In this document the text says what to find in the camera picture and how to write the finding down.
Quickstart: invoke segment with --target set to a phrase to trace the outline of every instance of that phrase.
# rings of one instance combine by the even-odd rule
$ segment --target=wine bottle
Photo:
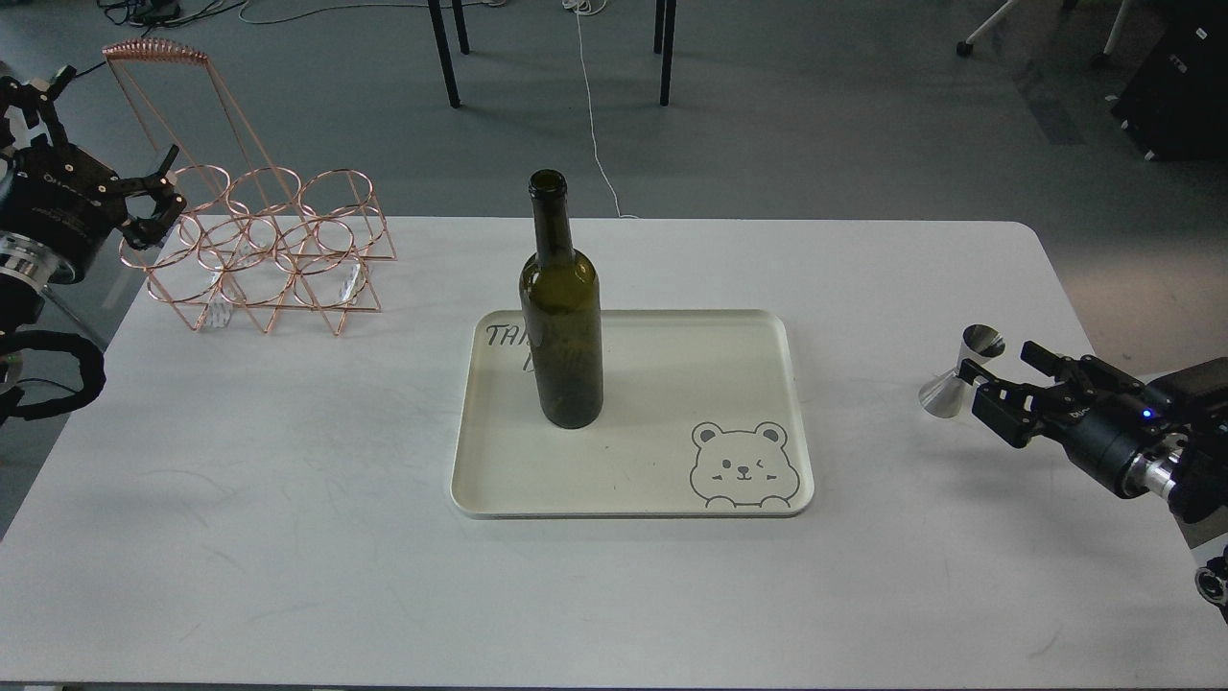
[[[528,331],[542,412],[576,430],[602,412],[602,322],[597,270],[571,244],[567,180],[542,169],[529,178],[537,253],[521,270],[521,308]]]

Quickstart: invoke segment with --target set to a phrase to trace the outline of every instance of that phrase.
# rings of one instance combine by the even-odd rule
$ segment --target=tabletop
[[[389,218],[340,336],[193,333],[139,296],[0,544],[0,679],[313,686],[1221,686],[1164,504],[917,392],[965,325],[1090,345],[1011,222],[573,221],[612,309],[785,325],[791,518],[478,520],[449,496],[474,329],[528,218]],[[680,470],[686,473],[688,465]]]

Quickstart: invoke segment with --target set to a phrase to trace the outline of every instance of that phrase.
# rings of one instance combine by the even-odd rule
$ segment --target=bottle neck
[[[537,230],[538,265],[570,264],[576,260],[565,198],[533,199],[533,226]]]

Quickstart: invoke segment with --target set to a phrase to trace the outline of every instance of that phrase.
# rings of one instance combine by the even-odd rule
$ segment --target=jigger
[[[921,388],[917,399],[921,407],[927,414],[939,419],[953,419],[964,409],[968,400],[968,392],[971,389],[964,380],[955,377],[959,366],[965,360],[971,360],[979,366],[992,361],[1006,351],[1006,340],[997,329],[974,323],[964,329],[964,336],[959,341],[959,360],[955,367],[935,378],[933,382]]]

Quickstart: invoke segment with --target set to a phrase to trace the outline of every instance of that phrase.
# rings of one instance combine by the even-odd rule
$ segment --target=tray
[[[605,403],[538,406],[519,311],[474,330],[452,500],[475,518],[790,517],[814,496],[785,326],[754,309],[603,311]]]

